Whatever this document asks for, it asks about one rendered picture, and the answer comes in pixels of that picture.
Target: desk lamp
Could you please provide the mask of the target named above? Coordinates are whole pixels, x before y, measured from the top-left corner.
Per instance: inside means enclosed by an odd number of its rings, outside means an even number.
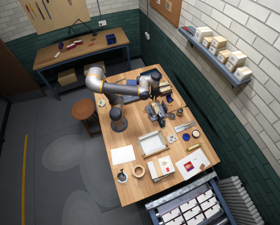
[[[89,28],[89,29],[93,32],[92,36],[97,36],[97,33],[96,33],[95,31],[93,31],[89,26],[87,26],[84,22],[82,22],[80,19],[76,20],[75,23],[77,23],[78,21],[80,21],[82,24],[84,24],[87,28]],[[74,24],[72,24],[71,26],[69,26],[69,30],[68,30],[68,35],[69,35],[69,36],[72,36],[72,35],[74,35],[74,34],[76,33],[75,30],[73,30]]]

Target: radiator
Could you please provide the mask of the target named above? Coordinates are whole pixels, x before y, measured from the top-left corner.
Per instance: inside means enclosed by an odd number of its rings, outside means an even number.
[[[264,221],[238,176],[216,182],[238,225],[263,225]]]

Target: white brick wall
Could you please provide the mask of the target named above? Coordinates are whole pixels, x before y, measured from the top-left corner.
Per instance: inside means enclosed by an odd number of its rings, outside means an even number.
[[[90,17],[98,16],[97,0],[86,0]],[[99,0],[101,14],[139,8],[138,0]],[[0,38],[8,42],[36,33],[18,0],[0,0]]]
[[[249,57],[244,63],[253,72],[249,84],[232,90],[196,48],[172,37],[170,25],[162,25],[168,21],[151,7],[149,17],[221,95],[280,177],[280,0],[184,0],[182,5],[180,27],[211,27],[213,36],[228,40],[227,49]],[[146,0],[140,0],[140,9],[146,14]]]

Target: blue shelf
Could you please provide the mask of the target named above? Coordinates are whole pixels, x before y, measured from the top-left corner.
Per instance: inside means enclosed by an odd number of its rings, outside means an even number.
[[[194,27],[187,27],[189,30],[192,32],[196,32]],[[194,45],[201,53],[209,60],[211,61],[212,64],[228,79],[228,81],[232,84],[233,87],[237,87],[239,85],[248,83],[251,81],[251,78],[248,78],[244,81],[239,81],[237,78],[235,78],[234,73],[230,73],[228,69],[225,68],[225,64],[222,64],[219,62],[216,57],[213,56],[208,48],[205,48],[201,43],[198,43],[195,39],[194,36],[191,36],[188,32],[186,32],[183,28],[178,28],[178,31],[185,36],[185,38],[192,44]]]

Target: cardboard box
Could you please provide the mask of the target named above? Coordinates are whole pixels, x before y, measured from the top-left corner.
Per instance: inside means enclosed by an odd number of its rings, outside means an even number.
[[[208,27],[197,27],[194,39],[201,43],[205,37],[212,36],[212,30]]]
[[[209,48],[212,40],[213,40],[213,37],[204,37],[204,39],[202,40],[202,45],[206,48]]]
[[[210,45],[210,48],[209,48],[209,52],[210,52],[212,55],[214,55],[214,56],[218,55],[218,53],[221,52],[221,51],[223,51],[223,50],[224,50],[224,48],[219,48],[219,49],[217,49],[217,48],[215,48],[215,47],[212,46],[212,45]]]
[[[227,61],[227,63],[225,64],[226,69],[229,70],[229,72],[234,72],[237,68],[243,66],[243,64],[238,65],[238,66],[234,66],[230,61]]]
[[[91,63],[91,64],[83,66],[83,73],[84,73],[85,76],[87,76],[88,70],[89,70],[90,66],[93,65],[93,64],[98,64],[98,65],[102,66],[103,73],[104,74],[106,73],[106,67],[104,65],[104,61],[100,61],[100,62],[95,62],[95,63]]]
[[[232,52],[228,58],[234,66],[241,65],[245,62],[247,56],[241,51]]]
[[[77,81],[77,74],[74,68],[58,73],[58,82],[62,87],[75,81]]]
[[[221,62],[222,64],[226,64],[231,53],[232,52],[228,49],[218,52],[218,55],[217,55],[218,61]]]
[[[170,156],[155,159],[147,163],[148,170],[154,182],[157,182],[175,172]]]
[[[225,47],[227,40],[222,36],[213,37],[211,45],[215,48],[223,48]]]
[[[250,78],[251,75],[252,75],[252,71],[246,66],[237,68],[234,73],[234,76],[239,81],[244,81],[244,80]]]

